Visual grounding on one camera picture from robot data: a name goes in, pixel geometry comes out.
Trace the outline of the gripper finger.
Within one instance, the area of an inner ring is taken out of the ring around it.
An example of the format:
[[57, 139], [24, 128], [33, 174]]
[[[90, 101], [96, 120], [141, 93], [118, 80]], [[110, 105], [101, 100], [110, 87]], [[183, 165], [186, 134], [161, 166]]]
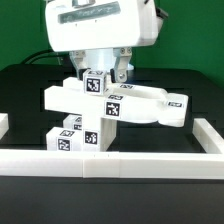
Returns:
[[76, 70], [77, 78], [82, 80], [84, 72], [88, 69], [85, 60], [86, 52], [84, 50], [71, 51], [69, 57]]
[[113, 55], [116, 58], [114, 67], [110, 70], [112, 82], [127, 81], [127, 67], [132, 57], [131, 47], [114, 48]]

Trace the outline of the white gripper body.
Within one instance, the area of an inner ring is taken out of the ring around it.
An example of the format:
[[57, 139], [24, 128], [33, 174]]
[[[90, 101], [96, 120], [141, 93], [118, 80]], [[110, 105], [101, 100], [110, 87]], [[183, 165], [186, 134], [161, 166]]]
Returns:
[[154, 0], [52, 0], [45, 8], [56, 52], [153, 45], [164, 18]]

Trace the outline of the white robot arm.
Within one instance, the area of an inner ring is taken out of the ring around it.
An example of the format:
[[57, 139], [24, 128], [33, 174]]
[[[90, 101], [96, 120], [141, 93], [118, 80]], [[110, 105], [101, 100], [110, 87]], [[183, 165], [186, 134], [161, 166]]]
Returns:
[[53, 51], [69, 53], [78, 72], [106, 70], [115, 82], [127, 80], [132, 49], [154, 44], [167, 18], [155, 0], [51, 0], [45, 8]]

